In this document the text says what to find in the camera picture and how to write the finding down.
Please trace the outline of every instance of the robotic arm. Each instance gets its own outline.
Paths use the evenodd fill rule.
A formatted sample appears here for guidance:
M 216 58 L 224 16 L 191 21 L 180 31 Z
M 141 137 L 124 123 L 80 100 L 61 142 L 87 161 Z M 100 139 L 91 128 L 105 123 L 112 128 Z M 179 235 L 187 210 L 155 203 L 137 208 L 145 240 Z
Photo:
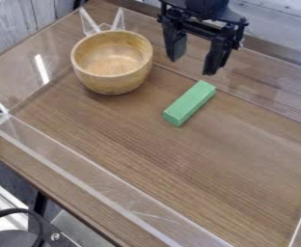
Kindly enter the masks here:
M 185 54 L 187 33 L 211 41 L 205 59 L 204 74 L 215 75 L 225 66 L 232 49 L 243 46 L 247 19 L 231 11 L 229 0 L 160 0 L 159 21 L 164 26 L 167 53 L 175 62 Z M 225 23 L 216 28 L 204 20 Z

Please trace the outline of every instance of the wooden table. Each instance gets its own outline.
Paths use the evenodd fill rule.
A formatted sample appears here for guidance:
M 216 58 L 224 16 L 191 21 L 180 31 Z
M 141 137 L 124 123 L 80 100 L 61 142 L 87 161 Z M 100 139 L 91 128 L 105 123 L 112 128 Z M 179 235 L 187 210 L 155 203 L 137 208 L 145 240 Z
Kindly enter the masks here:
M 119 6 L 153 13 L 119 0 L 91 1 L 87 10 L 109 22 Z M 201 79 L 208 44 L 192 38 L 187 56 L 172 64 L 161 27 L 141 23 L 137 31 L 156 51 L 151 77 L 131 94 L 100 96 L 67 69 L 84 37 L 80 25 L 79 15 L 69 15 L 0 57 L 0 100 L 13 115 L 235 246 L 287 246 L 301 216 L 301 67 L 235 52 L 227 68 L 207 78 L 221 91 L 176 128 L 161 112 Z M 23 101 L 45 83 L 31 63 L 37 54 L 56 83 Z M 119 245 L 164 246 L 1 137 L 0 160 Z

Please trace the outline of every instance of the bowl rim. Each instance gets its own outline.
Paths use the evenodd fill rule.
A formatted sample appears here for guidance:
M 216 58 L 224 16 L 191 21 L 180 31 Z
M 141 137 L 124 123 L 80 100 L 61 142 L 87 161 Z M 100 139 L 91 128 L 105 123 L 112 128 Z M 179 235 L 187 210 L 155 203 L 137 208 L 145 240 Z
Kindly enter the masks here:
M 145 62 L 141 63 L 141 65 L 132 71 L 128 71 L 125 73 L 120 73 L 120 74 L 115 74 L 115 75 L 99 75 L 99 74 L 95 74 L 95 73 L 89 73 L 85 69 L 83 69 L 79 65 L 79 63 L 76 62 L 76 59 L 75 59 L 75 55 L 76 55 L 76 50 L 77 48 L 80 47 L 80 45 L 83 44 L 83 42 L 85 42 L 85 40 L 91 39 L 92 37 L 100 35 L 100 34 L 104 34 L 104 33 L 129 33 L 131 35 L 133 36 L 137 36 L 140 37 L 143 40 L 147 41 L 149 47 L 151 47 L 151 56 L 149 58 L 145 60 Z M 87 75 L 89 76 L 96 76 L 96 77 L 101 77 L 101 78 L 115 78 L 115 77 L 120 77 L 120 76 L 125 76 L 125 75 L 129 75 L 129 74 L 133 74 L 135 72 L 140 71 L 147 65 L 148 63 L 152 61 L 153 59 L 153 45 L 151 43 L 151 41 L 140 34 L 137 34 L 136 32 L 132 32 L 132 31 L 127 31 L 127 30 L 107 30 L 107 31 L 101 31 L 96 34 L 92 34 L 87 37 L 84 37 L 73 46 L 73 49 L 72 49 L 72 52 L 71 52 L 71 61 L 72 61 L 72 64 L 73 64 L 73 67 L 77 68 L 83 73 L 85 73 Z

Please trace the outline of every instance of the green block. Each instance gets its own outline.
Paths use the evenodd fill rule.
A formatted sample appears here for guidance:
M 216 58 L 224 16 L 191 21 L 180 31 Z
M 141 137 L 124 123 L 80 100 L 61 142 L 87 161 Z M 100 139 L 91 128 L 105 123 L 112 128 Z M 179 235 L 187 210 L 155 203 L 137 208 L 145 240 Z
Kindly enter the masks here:
M 165 120 L 173 125 L 181 126 L 213 97 L 215 93 L 215 86 L 205 81 L 199 81 L 164 111 Z

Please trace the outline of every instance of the wooden bowl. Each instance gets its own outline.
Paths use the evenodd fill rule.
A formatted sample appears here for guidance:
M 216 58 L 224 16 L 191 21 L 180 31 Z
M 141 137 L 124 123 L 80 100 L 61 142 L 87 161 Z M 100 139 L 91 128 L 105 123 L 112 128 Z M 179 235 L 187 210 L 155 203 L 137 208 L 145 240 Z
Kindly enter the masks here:
M 79 41 L 71 59 L 77 77 L 92 91 L 120 95 L 145 81 L 153 47 L 137 33 L 105 31 Z

